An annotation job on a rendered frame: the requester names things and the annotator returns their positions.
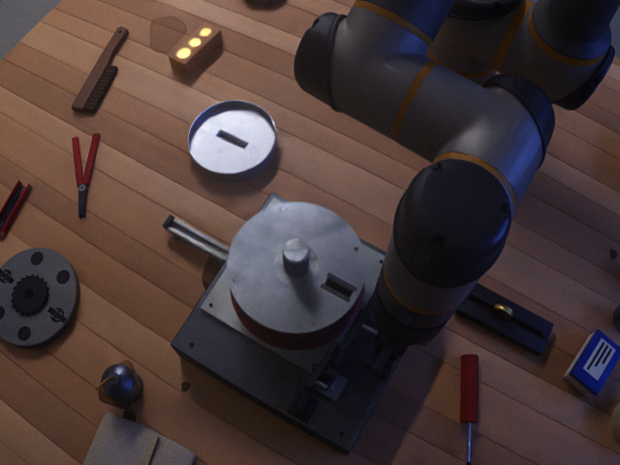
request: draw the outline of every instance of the round flange with holes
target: round flange with holes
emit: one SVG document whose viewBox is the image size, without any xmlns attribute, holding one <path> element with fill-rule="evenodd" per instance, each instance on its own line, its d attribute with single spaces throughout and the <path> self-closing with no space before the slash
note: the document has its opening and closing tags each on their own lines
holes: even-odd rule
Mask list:
<svg viewBox="0 0 620 465">
<path fill-rule="evenodd" d="M 79 304 L 79 282 L 67 260 L 49 249 L 25 250 L 2 265 L 0 338 L 39 347 L 57 338 Z"/>
</svg>

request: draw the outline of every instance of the round metal plate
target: round metal plate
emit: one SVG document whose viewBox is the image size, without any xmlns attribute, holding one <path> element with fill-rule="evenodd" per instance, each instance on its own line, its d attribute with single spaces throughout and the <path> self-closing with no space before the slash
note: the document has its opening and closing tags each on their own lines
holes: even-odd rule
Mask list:
<svg viewBox="0 0 620 465">
<path fill-rule="evenodd" d="M 310 248 L 308 271 L 292 276 L 282 251 L 292 238 Z M 288 202 L 251 218 L 231 245 L 227 272 L 239 319 L 277 347 L 307 349 L 336 337 L 357 313 L 364 282 L 361 243 L 336 213 Z"/>
<path fill-rule="evenodd" d="M 221 102 L 196 118 L 188 143 L 194 161 L 211 177 L 243 181 L 264 170 L 273 158 L 275 123 L 258 105 Z"/>
<path fill-rule="evenodd" d="M 38 347 L 58 337 L 79 304 L 78 277 L 69 262 L 53 250 L 29 249 L 9 259 L 2 270 L 6 274 L 0 277 L 0 337 L 19 347 Z M 28 276 L 45 281 L 48 298 L 40 311 L 22 315 L 14 308 L 14 291 L 23 290 L 20 298 L 33 298 L 24 286 Z"/>
</svg>

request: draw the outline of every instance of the blue box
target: blue box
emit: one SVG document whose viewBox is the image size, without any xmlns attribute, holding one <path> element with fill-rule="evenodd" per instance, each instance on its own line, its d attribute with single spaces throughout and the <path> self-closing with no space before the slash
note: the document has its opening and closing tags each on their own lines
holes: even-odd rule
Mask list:
<svg viewBox="0 0 620 465">
<path fill-rule="evenodd" d="M 620 347 L 597 329 L 586 339 L 564 379 L 586 397 L 593 397 L 601 392 L 618 359 Z"/>
</svg>

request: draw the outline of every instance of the metal handle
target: metal handle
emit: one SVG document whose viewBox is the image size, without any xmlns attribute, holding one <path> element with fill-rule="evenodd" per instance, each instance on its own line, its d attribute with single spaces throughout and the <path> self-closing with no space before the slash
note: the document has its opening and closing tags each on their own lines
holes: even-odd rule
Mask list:
<svg viewBox="0 0 620 465">
<path fill-rule="evenodd" d="M 164 222 L 164 229 L 185 239 L 187 242 L 198 247 L 212 257 L 215 257 L 219 262 L 225 262 L 229 257 L 230 249 L 226 245 L 220 244 L 217 240 L 208 235 L 178 221 L 172 215 Z"/>
</svg>

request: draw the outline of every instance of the black gear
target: black gear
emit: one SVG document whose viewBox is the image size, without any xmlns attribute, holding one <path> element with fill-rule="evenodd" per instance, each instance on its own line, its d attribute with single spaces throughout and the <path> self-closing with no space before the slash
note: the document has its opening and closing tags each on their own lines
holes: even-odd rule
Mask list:
<svg viewBox="0 0 620 465">
<path fill-rule="evenodd" d="M 18 313 L 29 316 L 43 310 L 48 298 L 49 289 L 45 279 L 29 275 L 21 278 L 13 287 L 11 303 Z"/>
</svg>

